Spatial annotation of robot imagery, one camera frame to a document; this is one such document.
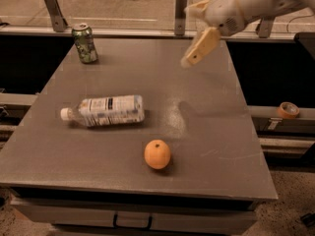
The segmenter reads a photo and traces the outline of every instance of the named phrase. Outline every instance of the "black wire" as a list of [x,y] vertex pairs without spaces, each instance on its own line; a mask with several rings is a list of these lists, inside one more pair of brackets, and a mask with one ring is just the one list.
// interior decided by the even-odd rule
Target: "black wire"
[[287,23],[287,25],[286,25],[286,32],[289,32],[289,31],[288,31],[288,26],[289,26],[289,24],[290,24],[292,21],[298,20],[298,19],[310,18],[310,17],[313,17],[314,15],[315,15],[315,14],[308,15],[308,16],[299,16],[299,17],[295,17],[295,18],[291,19],[291,20]]

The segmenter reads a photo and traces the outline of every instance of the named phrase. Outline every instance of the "orange fruit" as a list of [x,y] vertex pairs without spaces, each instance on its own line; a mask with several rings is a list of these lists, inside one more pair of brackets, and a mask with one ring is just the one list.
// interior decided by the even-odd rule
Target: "orange fruit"
[[163,169],[170,161],[169,146],[163,140],[152,140],[145,148],[145,161],[153,169]]

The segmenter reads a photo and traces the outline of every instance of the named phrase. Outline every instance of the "roll of tape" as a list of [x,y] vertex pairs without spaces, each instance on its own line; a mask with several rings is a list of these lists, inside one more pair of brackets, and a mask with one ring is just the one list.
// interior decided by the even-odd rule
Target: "roll of tape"
[[294,119],[299,114],[299,108],[291,102],[283,102],[278,108],[278,114],[284,119]]

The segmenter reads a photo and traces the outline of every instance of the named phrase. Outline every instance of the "black handle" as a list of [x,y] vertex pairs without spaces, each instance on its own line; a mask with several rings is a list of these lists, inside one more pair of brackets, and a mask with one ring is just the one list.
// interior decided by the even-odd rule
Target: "black handle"
[[121,225],[117,224],[117,219],[118,219],[118,214],[115,214],[112,224],[113,224],[114,228],[116,228],[116,229],[123,228],[123,229],[150,230],[151,225],[152,225],[152,217],[151,216],[149,216],[148,224],[145,227],[121,226]]

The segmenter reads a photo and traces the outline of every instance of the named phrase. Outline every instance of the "green can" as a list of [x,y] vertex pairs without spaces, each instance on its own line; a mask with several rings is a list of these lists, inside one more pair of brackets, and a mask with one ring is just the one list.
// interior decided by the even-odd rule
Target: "green can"
[[82,63],[92,63],[97,60],[97,52],[92,29],[86,23],[73,25],[72,36],[75,39],[79,58]]

